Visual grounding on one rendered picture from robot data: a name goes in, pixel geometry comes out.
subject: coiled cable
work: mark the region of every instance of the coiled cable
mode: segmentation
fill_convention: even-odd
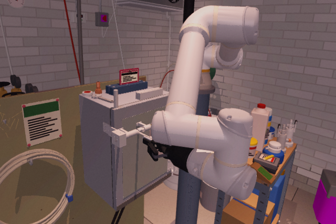
[[[8,177],[8,175],[12,173],[15,169],[19,168],[20,166],[26,163],[33,165],[33,160],[42,158],[57,160],[58,162],[62,163],[67,169],[67,175],[68,175],[67,186],[61,198],[61,201],[49,215],[47,215],[45,218],[39,221],[32,223],[32,224],[54,224],[61,217],[66,207],[68,206],[68,203],[72,201],[72,192],[74,190],[73,188],[75,187],[74,169],[72,168],[67,158],[64,157],[62,154],[48,149],[36,149],[23,152],[10,159],[0,168],[0,185],[6,179],[6,177]],[[0,220],[0,224],[7,224],[7,223]]]

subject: red cap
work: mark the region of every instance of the red cap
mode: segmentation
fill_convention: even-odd
[[[264,109],[266,108],[266,105],[263,103],[258,103],[258,108]]]

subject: blue clip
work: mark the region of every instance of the blue clip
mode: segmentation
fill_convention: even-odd
[[[73,195],[68,196],[67,194],[65,194],[65,197],[68,198],[68,202],[72,202],[74,200]]]

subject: green object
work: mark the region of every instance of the green object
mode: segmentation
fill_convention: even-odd
[[[23,113],[25,115],[25,118],[28,118],[33,115],[41,115],[58,110],[58,102],[55,101],[25,107],[23,108]]]
[[[210,77],[213,79],[216,75],[216,69],[215,68],[210,68]]]
[[[268,171],[266,171],[262,166],[259,167],[258,172],[260,172],[268,180],[271,180],[273,178],[273,176]]]

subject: robotic arm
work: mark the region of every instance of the robotic arm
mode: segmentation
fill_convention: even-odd
[[[257,41],[258,21],[258,9],[248,6],[206,6],[194,12],[180,31],[166,109],[155,113],[151,125],[152,138],[171,157],[178,153],[174,146],[183,147],[177,167],[238,199],[249,197],[257,178],[247,165],[253,118],[239,109],[223,109],[217,118],[195,113],[201,70],[239,68],[242,46]],[[204,50],[209,42],[221,45]]]

